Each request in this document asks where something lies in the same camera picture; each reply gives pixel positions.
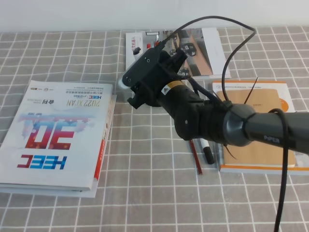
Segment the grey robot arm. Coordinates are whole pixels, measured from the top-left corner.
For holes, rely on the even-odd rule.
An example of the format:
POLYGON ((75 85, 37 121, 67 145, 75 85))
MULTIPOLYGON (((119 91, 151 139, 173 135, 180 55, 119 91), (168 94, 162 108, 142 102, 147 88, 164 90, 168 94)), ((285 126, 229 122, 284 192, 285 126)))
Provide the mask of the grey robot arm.
POLYGON ((178 76, 187 58, 183 51, 171 56, 151 48, 133 55, 135 61, 123 76, 123 83, 135 94, 128 102, 134 108, 143 104, 164 108, 182 139, 203 138, 234 146, 259 141, 309 152, 308 113, 257 113, 249 105, 221 101, 212 94, 203 100, 178 76))

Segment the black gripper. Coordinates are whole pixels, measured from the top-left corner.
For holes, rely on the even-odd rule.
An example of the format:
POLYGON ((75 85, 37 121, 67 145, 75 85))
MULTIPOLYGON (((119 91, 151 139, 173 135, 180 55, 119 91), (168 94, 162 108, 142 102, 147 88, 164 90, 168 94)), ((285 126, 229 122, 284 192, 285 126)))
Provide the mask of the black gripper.
POLYGON ((135 109, 145 103, 158 104, 157 99, 163 87, 172 81, 180 80, 178 71, 186 59, 187 55, 182 50, 177 50, 173 56, 162 50, 152 71, 143 80, 130 87, 135 95, 127 100, 129 104, 135 109))

